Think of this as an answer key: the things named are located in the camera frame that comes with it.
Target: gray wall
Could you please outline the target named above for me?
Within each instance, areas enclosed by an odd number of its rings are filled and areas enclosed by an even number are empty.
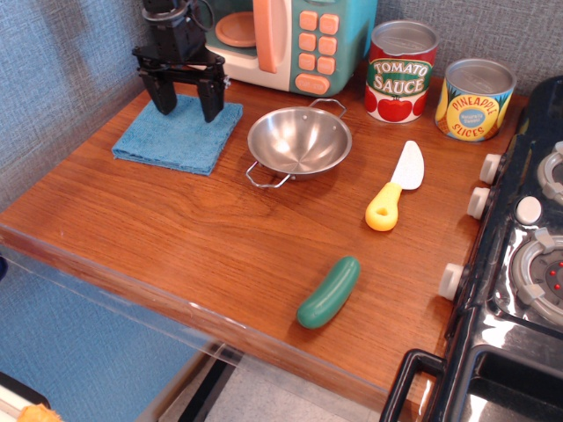
[[[0,211],[141,92],[142,4],[2,2]]]
[[[563,74],[562,1],[379,0],[376,24],[394,19],[436,30],[435,76],[459,59],[494,60],[516,73],[515,92],[529,95],[539,82]]]

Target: toy cucumber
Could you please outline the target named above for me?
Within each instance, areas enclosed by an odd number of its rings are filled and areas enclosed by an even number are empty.
[[[315,329],[328,323],[352,293],[360,275],[360,263],[354,257],[339,260],[323,282],[297,310],[297,321]]]

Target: can lid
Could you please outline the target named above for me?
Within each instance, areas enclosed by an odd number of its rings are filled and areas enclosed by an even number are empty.
[[[516,86],[516,75],[500,63],[485,59],[463,59],[446,69],[446,80],[460,91],[476,95],[498,95]]]
[[[392,20],[374,28],[371,41],[387,55],[419,55],[438,46],[434,30],[415,20]]]

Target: floor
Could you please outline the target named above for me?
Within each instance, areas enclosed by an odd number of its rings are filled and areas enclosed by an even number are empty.
[[[159,422],[377,422],[379,414],[319,386],[244,356],[212,407],[199,418],[182,412],[201,380],[195,379]]]

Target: yellow knife handle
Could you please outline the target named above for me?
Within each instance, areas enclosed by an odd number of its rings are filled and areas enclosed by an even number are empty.
[[[389,182],[366,209],[366,223],[377,231],[391,230],[397,224],[398,199],[403,188],[398,183]]]

